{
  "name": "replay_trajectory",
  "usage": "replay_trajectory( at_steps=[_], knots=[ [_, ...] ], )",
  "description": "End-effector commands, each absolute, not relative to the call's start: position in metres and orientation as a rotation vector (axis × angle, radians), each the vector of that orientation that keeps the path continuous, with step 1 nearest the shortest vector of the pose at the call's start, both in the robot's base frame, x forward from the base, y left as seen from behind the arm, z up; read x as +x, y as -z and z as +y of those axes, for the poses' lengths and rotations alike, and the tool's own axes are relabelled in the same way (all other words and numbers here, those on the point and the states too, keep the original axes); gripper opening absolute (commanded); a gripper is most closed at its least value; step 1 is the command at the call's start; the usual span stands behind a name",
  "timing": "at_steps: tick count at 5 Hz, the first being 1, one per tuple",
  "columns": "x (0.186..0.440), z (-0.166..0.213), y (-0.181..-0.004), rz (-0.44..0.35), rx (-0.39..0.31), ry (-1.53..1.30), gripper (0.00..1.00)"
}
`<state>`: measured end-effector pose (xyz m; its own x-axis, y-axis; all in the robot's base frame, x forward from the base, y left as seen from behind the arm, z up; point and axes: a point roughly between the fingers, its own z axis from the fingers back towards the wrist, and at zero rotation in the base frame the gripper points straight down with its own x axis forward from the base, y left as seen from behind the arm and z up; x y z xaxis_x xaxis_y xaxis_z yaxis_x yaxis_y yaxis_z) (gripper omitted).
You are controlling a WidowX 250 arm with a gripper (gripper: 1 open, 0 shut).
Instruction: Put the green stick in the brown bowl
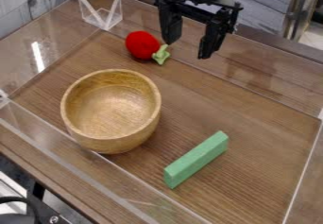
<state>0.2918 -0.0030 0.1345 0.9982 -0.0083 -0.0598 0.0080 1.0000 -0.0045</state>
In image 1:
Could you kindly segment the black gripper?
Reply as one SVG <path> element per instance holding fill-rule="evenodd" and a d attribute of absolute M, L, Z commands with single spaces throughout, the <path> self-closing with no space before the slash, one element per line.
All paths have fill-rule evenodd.
<path fill-rule="evenodd" d="M 230 25 L 238 22 L 242 4 L 234 0 L 155 0 L 155 4 L 166 44 L 176 43 L 182 37 L 182 15 L 206 23 L 198 57 L 210 59 L 222 46 Z"/>

